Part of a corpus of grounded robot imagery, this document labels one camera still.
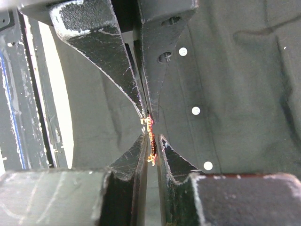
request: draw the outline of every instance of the white dot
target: white dot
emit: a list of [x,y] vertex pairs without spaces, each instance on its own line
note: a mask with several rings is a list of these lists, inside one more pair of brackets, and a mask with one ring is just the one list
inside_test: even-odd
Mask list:
[[212,168],[213,168],[213,164],[210,161],[204,163],[204,169],[212,170]]
[[198,114],[201,112],[201,110],[200,110],[199,107],[193,107],[192,110],[191,110],[191,112],[192,112],[194,115],[198,115]]
[[186,56],[187,55],[187,49],[185,47],[182,47],[179,49],[180,56]]

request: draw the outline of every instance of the screw hole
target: screw hole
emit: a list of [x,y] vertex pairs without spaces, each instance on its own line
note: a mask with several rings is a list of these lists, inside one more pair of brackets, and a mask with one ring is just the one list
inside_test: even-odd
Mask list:
[[162,53],[159,57],[158,57],[158,62],[159,63],[167,63],[170,61],[170,57],[171,57],[171,52],[165,52]]
[[173,17],[169,18],[168,20],[163,21],[161,25],[163,27],[170,27],[171,25],[174,25],[177,22],[179,22],[180,19],[181,18],[179,16],[173,16]]

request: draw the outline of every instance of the blue stripe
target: blue stripe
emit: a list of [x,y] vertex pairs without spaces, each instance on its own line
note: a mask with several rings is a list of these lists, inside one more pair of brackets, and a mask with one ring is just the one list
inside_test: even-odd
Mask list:
[[4,78],[5,78],[6,92],[7,92],[8,99],[9,99],[9,105],[10,105],[10,109],[12,111],[11,116],[12,116],[12,119],[13,119],[13,124],[14,124],[14,127],[15,127],[15,131],[16,131],[16,139],[17,139],[17,145],[18,145],[19,151],[20,151],[22,169],[26,169],[24,155],[23,155],[22,146],[21,146],[21,142],[20,142],[19,130],[18,130],[17,121],[16,121],[15,110],[14,110],[14,107],[12,105],[12,98],[11,98],[10,89],[9,89],[9,85],[8,85],[8,76],[6,74],[4,57],[3,57],[3,54],[2,54],[1,51],[0,51],[0,61],[1,61],[2,73],[3,73]]

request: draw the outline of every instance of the black fabric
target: black fabric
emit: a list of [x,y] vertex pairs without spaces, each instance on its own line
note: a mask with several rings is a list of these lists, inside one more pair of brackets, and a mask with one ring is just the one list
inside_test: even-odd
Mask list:
[[[201,170],[211,161],[215,173],[301,178],[300,17],[299,0],[201,0],[173,53],[155,133]],[[73,166],[109,165],[141,133],[139,118],[94,65],[56,44],[71,108]],[[181,47],[187,56],[178,54]],[[194,106],[199,115],[191,114]],[[149,169],[146,225],[160,224],[156,174]]]

